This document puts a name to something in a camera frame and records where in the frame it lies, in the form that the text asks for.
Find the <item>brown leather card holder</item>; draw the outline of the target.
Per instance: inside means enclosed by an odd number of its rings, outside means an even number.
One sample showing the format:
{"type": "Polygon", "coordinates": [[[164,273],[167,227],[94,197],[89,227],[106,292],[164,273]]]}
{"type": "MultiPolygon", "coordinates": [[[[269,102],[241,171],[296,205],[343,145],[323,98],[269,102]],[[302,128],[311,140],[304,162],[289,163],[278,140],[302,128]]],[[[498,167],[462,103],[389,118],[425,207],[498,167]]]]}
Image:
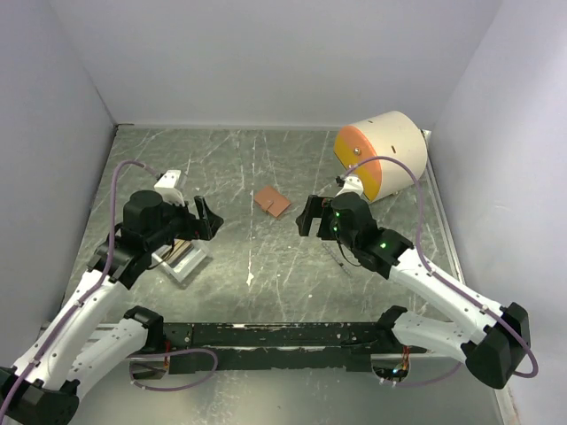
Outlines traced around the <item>brown leather card holder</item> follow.
{"type": "Polygon", "coordinates": [[[271,185],[259,190],[253,200],[263,212],[276,219],[279,219],[291,205],[291,201],[271,185]]]}

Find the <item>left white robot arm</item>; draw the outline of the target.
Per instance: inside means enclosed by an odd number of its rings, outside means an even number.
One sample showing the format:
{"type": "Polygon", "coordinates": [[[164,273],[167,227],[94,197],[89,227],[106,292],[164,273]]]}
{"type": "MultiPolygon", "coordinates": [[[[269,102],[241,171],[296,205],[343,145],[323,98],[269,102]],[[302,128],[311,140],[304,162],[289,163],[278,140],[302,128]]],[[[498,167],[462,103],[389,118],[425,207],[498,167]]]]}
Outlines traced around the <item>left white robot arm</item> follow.
{"type": "Polygon", "coordinates": [[[37,341],[1,370],[1,416],[21,424],[67,424],[86,393],[130,356],[161,357],[166,332],[161,315],[128,310],[110,335],[88,340],[115,302],[151,267],[152,255],[176,241],[211,240],[223,224],[203,197],[191,213],[182,198],[140,190],[112,222],[74,294],[37,341]]]}

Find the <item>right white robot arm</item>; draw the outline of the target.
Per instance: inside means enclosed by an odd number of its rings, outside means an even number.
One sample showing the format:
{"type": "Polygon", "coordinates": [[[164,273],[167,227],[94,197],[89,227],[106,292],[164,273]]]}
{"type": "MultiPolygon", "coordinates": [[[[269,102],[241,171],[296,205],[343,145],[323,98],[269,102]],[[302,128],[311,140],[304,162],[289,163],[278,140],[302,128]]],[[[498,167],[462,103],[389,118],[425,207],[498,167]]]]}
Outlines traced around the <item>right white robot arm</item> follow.
{"type": "Polygon", "coordinates": [[[529,315],[521,305],[503,306],[459,283],[406,237],[378,226],[355,192],[309,196],[296,219],[300,236],[308,236],[315,219],[321,222],[318,238],[349,250],[358,266],[404,285],[447,317],[437,321],[400,313],[376,331],[382,350],[395,352],[405,345],[440,353],[497,390],[517,375],[531,347],[529,315]]]}

